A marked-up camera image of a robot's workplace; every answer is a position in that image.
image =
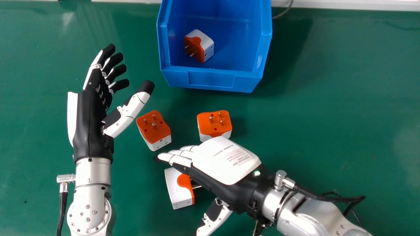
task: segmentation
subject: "orange and white plug adapter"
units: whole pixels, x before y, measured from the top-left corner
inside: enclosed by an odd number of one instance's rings
[[[136,123],[150,150],[157,151],[172,142],[171,129],[157,110],[138,117]]]
[[[184,36],[185,54],[204,63],[214,54],[214,42],[205,33],[198,29]]]
[[[174,168],[165,170],[166,187],[174,210],[191,206],[195,203],[189,176]]]
[[[229,112],[226,110],[200,113],[197,115],[197,123],[202,142],[218,136],[227,139],[231,137],[232,122]]]

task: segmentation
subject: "blue plastic bin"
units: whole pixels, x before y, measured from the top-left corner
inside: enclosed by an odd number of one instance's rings
[[[252,92],[272,36],[271,0],[162,0],[157,17],[160,69],[171,87]],[[199,29],[214,41],[205,63],[185,55]]]

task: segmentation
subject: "green table surface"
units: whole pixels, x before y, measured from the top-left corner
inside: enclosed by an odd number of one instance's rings
[[[173,143],[162,151],[200,143],[196,115],[226,109],[232,140],[270,171],[286,170],[317,193],[365,194],[356,211],[373,235],[419,234],[420,13],[292,9],[273,23],[261,83],[238,94],[168,87],[159,70],[158,10],[0,2],[0,235],[55,234],[55,178],[75,169],[67,91],[81,90],[109,43],[124,54],[131,81],[113,107],[144,79],[154,81],[141,114],[156,109],[171,127]],[[116,236],[190,235],[214,198],[199,190],[193,207],[172,210],[166,166],[154,155],[134,124],[115,139]],[[253,227],[246,214],[233,215],[214,235],[251,235]],[[274,235],[274,227],[264,232]]]

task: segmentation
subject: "robotic arm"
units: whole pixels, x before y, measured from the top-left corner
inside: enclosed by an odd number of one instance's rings
[[[155,160],[169,163],[217,196],[196,229],[197,236],[213,233],[232,212],[246,212],[256,220],[254,236],[269,226],[288,236],[371,236],[344,216],[364,196],[317,196],[282,170],[270,174],[258,156],[229,139],[216,137],[161,153]],[[343,215],[333,202],[350,204]]]
[[[125,73],[121,53],[115,53],[110,44],[102,49],[92,62],[79,94],[69,92],[67,127],[70,144],[74,148],[76,174],[59,175],[60,219],[57,236],[66,215],[68,183],[75,182],[73,202],[67,213],[67,224],[72,236],[110,236],[115,213],[110,203],[111,164],[114,140],[134,120],[148,101],[155,85],[144,81],[123,106],[106,114],[113,95],[129,85],[127,79],[115,81]]]

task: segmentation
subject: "gray cable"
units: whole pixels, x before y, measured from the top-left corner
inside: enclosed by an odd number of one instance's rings
[[[286,9],[286,10],[284,10],[282,13],[280,13],[280,14],[278,14],[278,15],[273,16],[271,19],[272,19],[272,20],[275,20],[275,19],[277,19],[277,18],[281,17],[282,15],[286,14],[286,13],[290,10],[291,6],[293,5],[293,1],[294,1],[294,0],[290,0],[290,4],[289,4],[289,6],[287,7],[287,9]]]

